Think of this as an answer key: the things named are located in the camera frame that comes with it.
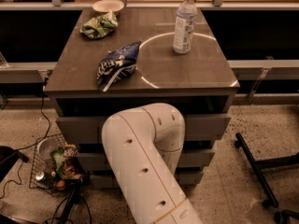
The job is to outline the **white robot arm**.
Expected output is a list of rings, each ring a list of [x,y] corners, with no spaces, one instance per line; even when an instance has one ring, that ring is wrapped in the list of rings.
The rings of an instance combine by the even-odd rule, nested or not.
[[[102,128],[108,162],[136,224],[203,224],[174,178],[185,121],[168,104],[110,116]]]

